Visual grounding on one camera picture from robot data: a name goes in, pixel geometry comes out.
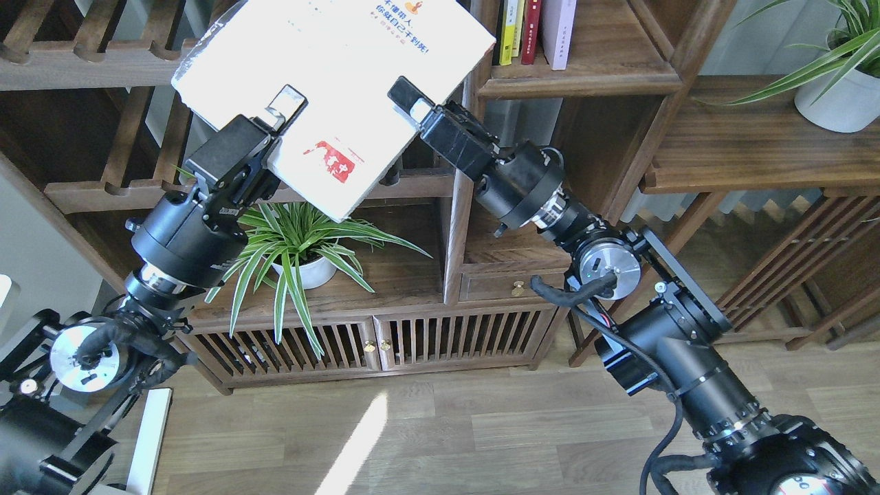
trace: black cable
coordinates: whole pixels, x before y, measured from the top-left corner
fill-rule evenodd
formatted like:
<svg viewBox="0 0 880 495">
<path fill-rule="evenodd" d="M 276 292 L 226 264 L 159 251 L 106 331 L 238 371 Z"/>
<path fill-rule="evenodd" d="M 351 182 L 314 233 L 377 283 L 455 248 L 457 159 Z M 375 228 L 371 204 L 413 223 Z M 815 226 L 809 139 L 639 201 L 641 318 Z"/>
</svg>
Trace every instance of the black cable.
<svg viewBox="0 0 880 495">
<path fill-rule="evenodd" d="M 627 339 L 612 332 L 612 330 L 606 327 L 603 322 L 601 322 L 597 318 L 594 318 L 592 315 L 587 314 L 587 312 L 583 311 L 580 307 L 572 307 L 571 310 L 579 318 L 588 322 L 594 329 L 598 330 L 598 332 L 601 333 L 602 336 L 614 341 L 627 351 L 630 351 L 638 359 L 644 361 L 648 366 L 650 366 L 666 388 L 667 396 L 669 397 L 670 401 L 672 401 L 672 403 L 675 405 L 675 418 L 672 420 L 672 426 L 663 437 L 663 439 L 660 440 L 656 447 L 654 447 L 654 450 L 652 450 L 651 453 L 648 455 L 648 459 L 645 461 L 645 465 L 642 467 L 642 474 L 639 477 L 639 495 L 646 495 L 648 493 L 648 476 L 651 471 L 651 465 L 654 463 L 657 457 L 659 457 L 659 455 L 669 446 L 669 444 L 672 443 L 672 440 L 675 439 L 676 435 L 678 435 L 678 431 L 681 429 L 682 423 L 684 423 L 685 412 L 681 404 L 681 400 L 677 395 L 674 395 L 673 391 L 676 388 L 672 384 L 672 379 L 669 377 L 668 374 L 666 374 L 666 371 L 664 371 L 663 368 L 654 359 L 651 358 L 651 356 L 640 349 L 638 345 L 635 345 Z"/>
</svg>

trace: white book cover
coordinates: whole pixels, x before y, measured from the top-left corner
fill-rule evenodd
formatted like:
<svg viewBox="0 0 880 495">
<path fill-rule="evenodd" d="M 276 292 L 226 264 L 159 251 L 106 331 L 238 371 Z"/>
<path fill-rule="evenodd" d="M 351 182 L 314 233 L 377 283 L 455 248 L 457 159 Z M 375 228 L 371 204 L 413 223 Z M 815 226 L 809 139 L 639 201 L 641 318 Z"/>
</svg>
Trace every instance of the white book cover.
<svg viewBox="0 0 880 495">
<path fill-rule="evenodd" d="M 455 0 L 249 0 L 221 19 L 172 84 L 216 129 L 285 85 L 308 104 L 269 157 L 276 175 L 340 221 L 417 132 L 387 93 L 400 76 L 444 103 L 495 38 Z"/>
<path fill-rule="evenodd" d="M 568 66 L 576 6 L 577 0 L 544 0 L 541 5 L 541 43 L 552 70 L 564 70 Z"/>
</svg>

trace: slatted cabinet door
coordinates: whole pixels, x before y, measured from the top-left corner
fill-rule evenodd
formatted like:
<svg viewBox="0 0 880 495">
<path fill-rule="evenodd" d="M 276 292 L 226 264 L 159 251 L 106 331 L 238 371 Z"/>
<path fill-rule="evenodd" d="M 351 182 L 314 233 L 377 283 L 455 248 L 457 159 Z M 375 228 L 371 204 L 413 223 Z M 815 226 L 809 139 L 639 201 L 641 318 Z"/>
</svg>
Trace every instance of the slatted cabinet door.
<svg viewBox="0 0 880 495">
<path fill-rule="evenodd" d="M 381 371 L 372 319 L 317 324 L 324 349 L 318 357 L 302 327 L 285 329 L 281 342 L 274 331 L 238 325 L 235 333 L 181 335 L 187 347 L 227 388 L 277 381 L 355 378 Z"/>
<path fill-rule="evenodd" d="M 531 364 L 554 312 L 544 305 L 378 316 L 382 367 L 417 373 Z"/>
</svg>

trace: wooden shelf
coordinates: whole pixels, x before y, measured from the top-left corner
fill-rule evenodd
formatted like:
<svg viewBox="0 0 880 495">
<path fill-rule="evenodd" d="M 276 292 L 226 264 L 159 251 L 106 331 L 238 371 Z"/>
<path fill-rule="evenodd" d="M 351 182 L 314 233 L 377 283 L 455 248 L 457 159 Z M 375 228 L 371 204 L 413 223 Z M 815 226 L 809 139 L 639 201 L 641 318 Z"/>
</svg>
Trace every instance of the wooden shelf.
<svg viewBox="0 0 880 495">
<path fill-rule="evenodd" d="M 194 43 L 187 40 L 181 51 Z M 180 66 L 181 51 L 152 41 L 111 41 L 105 52 L 92 54 L 76 47 L 73 41 L 38 41 L 22 63 L 0 49 L 0 91 L 169 85 Z"/>
<path fill-rule="evenodd" d="M 473 206 L 467 227 L 463 273 L 564 270 L 571 263 L 564 251 L 537 235 L 533 225 L 508 229 L 496 239 L 498 225 L 498 220 L 482 206 Z"/>
<path fill-rule="evenodd" d="M 774 77 L 702 77 L 691 94 L 721 102 Z M 880 186 L 880 122 L 854 134 L 821 129 L 792 93 L 737 107 L 690 99 L 645 175 L 645 193 Z"/>
<path fill-rule="evenodd" d="M 441 168 L 404 170 L 400 182 L 393 186 L 376 186 L 366 199 L 401 199 L 448 197 L 452 195 L 452 171 Z M 101 181 L 53 182 L 43 191 L 62 213 L 83 211 L 141 210 L 156 206 L 165 192 L 185 190 L 184 186 L 160 179 L 132 181 L 117 188 Z M 272 196 L 272 203 L 303 201 L 296 191 L 282 185 Z"/>
<path fill-rule="evenodd" d="M 550 70 L 541 49 L 534 65 L 492 68 L 483 98 L 670 94 L 681 78 L 657 51 L 628 3 L 580 0 L 565 70 Z"/>
<path fill-rule="evenodd" d="M 412 241 L 428 251 L 433 259 L 396 245 L 370 250 L 365 244 L 346 243 L 357 252 L 364 279 L 376 293 L 365 291 L 344 273 L 337 272 L 330 282 L 306 293 L 313 317 L 395 313 L 415 305 L 443 304 L 443 258 L 437 234 L 439 219 L 433 205 L 365 208 L 355 211 L 353 217 L 365 218 L 386 232 Z M 197 307 L 189 316 L 190 322 L 200 331 L 228 327 L 234 284 L 233 279 L 210 305 Z M 271 326 L 274 299 L 275 291 L 265 286 L 256 293 L 249 293 L 238 318 L 240 324 Z M 285 324 L 298 321 L 296 310 L 289 302 Z"/>
</svg>

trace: brass knob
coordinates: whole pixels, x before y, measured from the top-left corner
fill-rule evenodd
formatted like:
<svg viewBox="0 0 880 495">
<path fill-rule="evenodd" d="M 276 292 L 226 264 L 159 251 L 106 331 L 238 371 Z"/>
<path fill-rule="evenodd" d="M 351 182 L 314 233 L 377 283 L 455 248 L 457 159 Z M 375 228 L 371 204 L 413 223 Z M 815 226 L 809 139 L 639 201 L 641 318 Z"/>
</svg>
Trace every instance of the brass knob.
<svg viewBox="0 0 880 495">
<path fill-rule="evenodd" d="M 513 290 L 510 291 L 510 295 L 518 298 L 523 294 L 525 294 L 525 282 L 523 282 L 522 280 L 517 280 L 513 283 Z"/>
</svg>

